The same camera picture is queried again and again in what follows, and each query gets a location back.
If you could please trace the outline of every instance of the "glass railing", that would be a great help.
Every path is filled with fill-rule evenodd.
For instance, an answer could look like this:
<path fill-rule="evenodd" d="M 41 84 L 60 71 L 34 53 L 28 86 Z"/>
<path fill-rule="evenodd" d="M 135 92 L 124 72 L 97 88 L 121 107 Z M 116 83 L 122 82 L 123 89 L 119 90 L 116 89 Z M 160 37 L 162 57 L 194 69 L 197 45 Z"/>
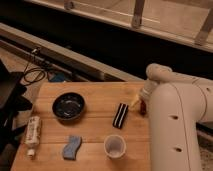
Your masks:
<path fill-rule="evenodd" d="M 27 1 L 213 51 L 213 0 Z"/>

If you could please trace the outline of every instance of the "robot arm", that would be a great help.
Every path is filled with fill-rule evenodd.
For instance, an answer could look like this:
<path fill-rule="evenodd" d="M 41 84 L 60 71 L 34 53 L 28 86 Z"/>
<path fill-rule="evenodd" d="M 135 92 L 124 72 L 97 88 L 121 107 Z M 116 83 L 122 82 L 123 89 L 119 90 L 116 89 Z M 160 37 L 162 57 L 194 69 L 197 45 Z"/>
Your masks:
<path fill-rule="evenodd" d="M 148 104 L 149 97 L 158 85 L 167 82 L 213 85 L 213 81 L 201 77 L 173 72 L 170 67 L 150 64 L 146 69 L 147 80 L 140 91 L 140 98 Z"/>
<path fill-rule="evenodd" d="M 152 171 L 202 171 L 196 122 L 213 121 L 213 81 L 157 64 L 147 75 L 140 95 L 148 105 Z"/>

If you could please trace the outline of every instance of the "small black container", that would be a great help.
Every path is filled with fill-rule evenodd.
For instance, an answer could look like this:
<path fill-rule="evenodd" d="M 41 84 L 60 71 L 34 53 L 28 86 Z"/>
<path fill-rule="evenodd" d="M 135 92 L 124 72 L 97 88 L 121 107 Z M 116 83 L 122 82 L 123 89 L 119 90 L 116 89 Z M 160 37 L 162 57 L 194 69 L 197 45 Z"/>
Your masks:
<path fill-rule="evenodd" d="M 77 119 L 84 111 L 85 102 L 83 97 L 74 92 L 65 93 L 56 98 L 53 103 L 53 113 L 59 121 L 72 121 Z"/>

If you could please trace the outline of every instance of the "wooden table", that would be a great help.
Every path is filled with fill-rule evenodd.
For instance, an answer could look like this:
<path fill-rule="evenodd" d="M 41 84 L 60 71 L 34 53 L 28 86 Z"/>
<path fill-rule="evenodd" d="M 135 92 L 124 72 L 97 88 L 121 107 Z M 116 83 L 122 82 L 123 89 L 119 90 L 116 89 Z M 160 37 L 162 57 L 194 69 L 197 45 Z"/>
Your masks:
<path fill-rule="evenodd" d="M 139 113 L 139 105 L 130 109 L 121 130 L 112 126 L 119 103 L 129 104 L 142 83 L 44 83 L 34 106 L 33 115 L 42 118 L 41 143 L 34 160 L 21 144 L 12 171 L 149 171 L 148 120 Z M 70 125 L 59 123 L 52 113 L 56 97 L 66 92 L 81 94 L 86 112 Z M 122 135 L 127 144 L 123 158 L 106 157 L 103 142 L 110 134 Z M 62 149 L 69 135 L 82 136 L 83 143 L 76 161 L 64 160 Z"/>

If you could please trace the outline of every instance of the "paper cup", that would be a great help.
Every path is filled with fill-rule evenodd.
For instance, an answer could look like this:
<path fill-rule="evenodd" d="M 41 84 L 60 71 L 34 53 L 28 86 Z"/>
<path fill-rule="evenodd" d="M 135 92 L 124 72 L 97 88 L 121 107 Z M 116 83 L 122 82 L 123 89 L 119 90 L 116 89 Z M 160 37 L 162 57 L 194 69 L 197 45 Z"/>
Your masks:
<path fill-rule="evenodd" d="M 104 141 L 104 151 L 112 159 L 122 157 L 126 152 L 126 143 L 119 135 L 110 135 Z"/>

